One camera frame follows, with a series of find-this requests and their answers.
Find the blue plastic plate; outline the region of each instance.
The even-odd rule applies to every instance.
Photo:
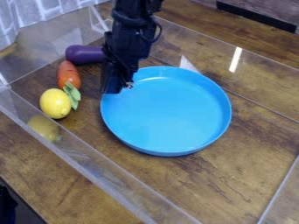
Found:
[[[104,122],[142,153],[174,157],[206,147],[229,126],[229,98],[205,76],[172,66],[138,69],[134,87],[104,94]]]

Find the lemon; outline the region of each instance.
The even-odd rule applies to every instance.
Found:
[[[39,106],[43,114],[59,119],[70,112],[70,98],[59,89],[50,88],[41,94]]]
[[[49,118],[42,115],[35,115],[27,121],[27,126],[31,130],[49,142],[53,142],[59,138],[59,127],[54,124]]]

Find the transparent acrylic wall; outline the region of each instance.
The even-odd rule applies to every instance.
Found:
[[[297,125],[290,122],[297,120],[297,70],[158,19],[162,36],[153,45],[152,57],[141,63],[141,67],[170,65],[198,70],[226,90],[233,118],[228,133],[202,152],[166,159],[148,157],[128,149],[108,133],[98,117],[100,70],[94,67],[78,68],[85,73],[79,110],[62,121],[53,121],[38,110],[38,97],[54,85],[59,61],[53,61],[62,55],[62,49],[71,44],[85,45],[102,37],[100,28],[94,29],[89,22],[89,10],[75,13],[82,15],[69,20],[69,30],[78,24],[86,31],[71,32],[75,38],[69,38],[63,32],[57,36],[46,35],[53,37],[45,39],[45,43],[49,42],[45,45],[51,49],[49,55],[42,56],[42,43],[22,38],[19,42],[25,45],[30,43],[26,45],[30,47],[23,49],[23,56],[27,53],[34,58],[18,63],[18,69],[11,68],[13,59],[18,60],[14,53],[5,58],[5,68],[13,70],[2,70],[9,85],[2,86],[0,93],[1,111],[145,223],[257,222],[294,160],[299,145]],[[50,25],[45,25],[45,30],[49,27],[54,31],[67,30],[67,26]],[[289,101],[280,98],[281,91],[289,95]],[[58,141],[46,141],[27,127],[26,123],[34,116],[41,116],[45,123],[57,127]],[[262,131],[257,130],[260,123],[265,125]],[[85,135],[88,131],[97,137]],[[266,141],[276,137],[281,137],[281,143]],[[293,143],[281,150],[282,142],[288,141]],[[254,185],[258,183],[264,188],[257,192]]]

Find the wooden surface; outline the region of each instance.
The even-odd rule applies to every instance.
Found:
[[[216,8],[214,0],[193,0]],[[296,0],[218,0],[224,4],[253,11],[260,15],[276,18],[292,25],[299,25],[299,2]]]
[[[165,1],[160,16],[299,67],[297,41],[292,34],[189,1]],[[169,40],[169,44],[178,44],[177,39]],[[188,44],[190,49],[196,49],[196,43],[188,41]],[[177,49],[181,51],[184,46],[178,45]],[[186,53],[194,61],[193,51]],[[209,57],[206,51],[201,54],[204,59]],[[288,86],[284,91],[278,90],[280,98],[273,104],[270,92],[265,92],[264,97],[257,97],[260,93],[254,94],[254,91],[249,92],[249,78],[241,78],[233,85],[234,79],[226,73],[210,66],[204,67],[206,75],[228,90],[233,117],[222,138],[206,150],[188,157],[160,158],[140,154],[108,132],[98,119],[98,66],[78,68],[84,82],[82,101],[78,111],[71,111],[59,121],[202,223],[256,223],[297,153],[297,108],[288,99],[288,95],[296,93],[290,82],[296,81],[297,75],[270,76],[270,67],[261,67],[264,63],[254,67],[254,58],[249,56],[246,59],[246,69],[254,68],[260,74],[252,76],[252,87],[265,86],[269,91],[276,89],[280,80]],[[209,60],[222,64],[226,58],[214,56]],[[161,64],[161,61],[148,59],[142,66]],[[38,106],[41,92],[54,85],[57,65],[58,61],[11,85],[13,91],[34,106]],[[0,135],[1,177],[49,223],[140,222],[3,115]]]

